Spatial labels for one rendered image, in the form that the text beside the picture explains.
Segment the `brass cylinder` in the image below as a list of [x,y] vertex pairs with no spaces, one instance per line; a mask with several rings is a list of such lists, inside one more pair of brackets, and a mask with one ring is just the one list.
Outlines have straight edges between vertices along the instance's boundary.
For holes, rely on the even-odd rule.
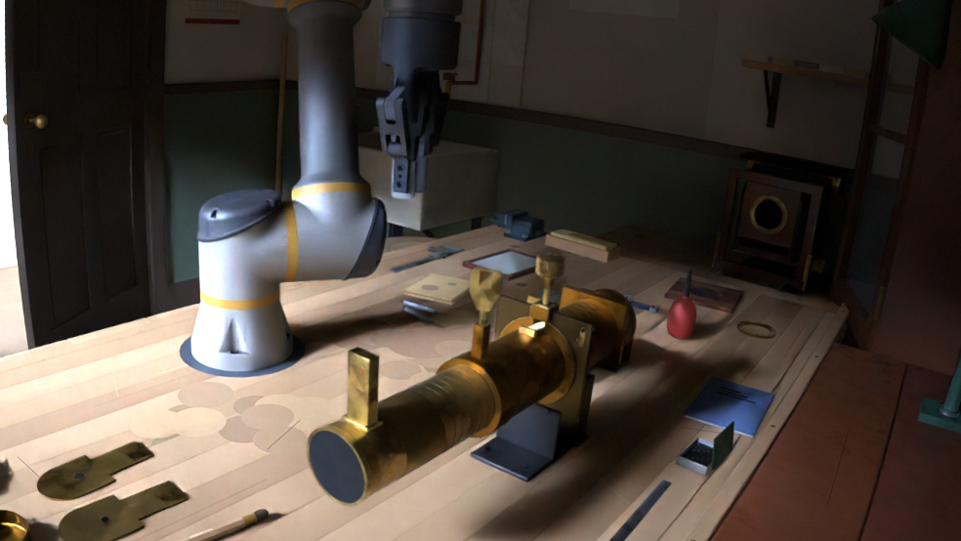
[[[627,302],[615,292],[595,295]],[[634,335],[633,311],[618,322],[604,303],[582,299],[560,312],[594,326],[592,366]],[[433,378],[380,402],[374,426],[345,417],[314,431],[309,459],[323,489],[356,504],[468,437],[486,436],[529,406],[564,396],[575,371],[568,338],[527,317],[508,327],[482,358],[460,354]]]

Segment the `door knob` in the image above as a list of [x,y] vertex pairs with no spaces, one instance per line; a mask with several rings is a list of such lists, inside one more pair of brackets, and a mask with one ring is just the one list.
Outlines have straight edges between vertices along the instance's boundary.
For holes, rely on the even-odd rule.
[[25,124],[26,127],[28,128],[30,126],[35,126],[38,130],[42,130],[46,128],[48,124],[50,124],[50,119],[47,118],[47,115],[45,114],[38,114],[34,116],[31,113],[31,114],[28,114],[26,118],[23,120],[23,124]]

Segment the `blue booklet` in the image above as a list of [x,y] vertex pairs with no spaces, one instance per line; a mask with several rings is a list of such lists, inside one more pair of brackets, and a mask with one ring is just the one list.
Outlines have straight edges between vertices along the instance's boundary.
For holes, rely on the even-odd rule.
[[684,416],[719,429],[734,422],[735,432],[754,437],[773,399],[771,393],[711,378]]

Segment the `paintbrush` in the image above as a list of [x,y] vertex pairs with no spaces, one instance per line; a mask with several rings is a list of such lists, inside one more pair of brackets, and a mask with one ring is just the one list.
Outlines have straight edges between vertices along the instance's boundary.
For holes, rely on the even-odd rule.
[[243,518],[237,522],[231,522],[230,524],[217,529],[208,529],[206,531],[201,531],[200,533],[195,533],[189,538],[189,541],[214,541],[215,539],[221,539],[231,535],[232,533],[236,533],[247,526],[256,524],[257,522],[266,519],[267,515],[268,512],[266,509],[258,509],[250,515],[244,515]]

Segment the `wooden tabletop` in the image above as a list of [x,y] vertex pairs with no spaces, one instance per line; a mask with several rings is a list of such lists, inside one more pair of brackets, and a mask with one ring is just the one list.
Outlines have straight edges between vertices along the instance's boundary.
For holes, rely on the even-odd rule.
[[[189,500],[145,520],[127,539],[186,540],[257,509],[265,522],[231,539],[584,540],[610,539],[661,479],[672,482],[630,540],[707,540],[750,479],[780,426],[839,336],[847,309],[812,303],[719,276],[699,279],[744,292],[734,313],[698,308],[694,335],[666,331],[664,293],[684,275],[645,261],[643,250],[610,263],[567,255],[560,285],[611,288],[657,304],[638,313],[632,358],[597,377],[588,439],[537,478],[523,482],[470,457],[469,439],[356,506],[326,497],[307,462],[307,436],[346,410],[347,351],[381,357],[381,397],[431,377],[448,358],[470,349],[476,314],[470,299],[441,307],[438,328],[402,312],[403,290],[428,273],[466,277],[466,260],[509,248],[536,255],[496,227],[469,231],[384,256],[371,276],[283,284],[281,302],[293,332],[307,344],[293,367],[257,378],[224,378],[186,367],[178,356],[197,306],[157,314],[0,361],[0,508],[38,522],[37,541],[56,539],[70,510],[115,495],[124,498],[173,481]],[[428,246],[465,249],[412,270],[390,268],[422,259]],[[504,285],[524,299],[536,276]],[[748,337],[741,320],[766,323],[774,339]],[[713,427],[684,418],[717,376],[774,393],[754,438],[738,437],[726,462],[708,477],[674,461]],[[58,502],[36,490],[38,475],[81,455],[96,457],[130,441],[154,457],[115,475],[117,481],[78,500]]]

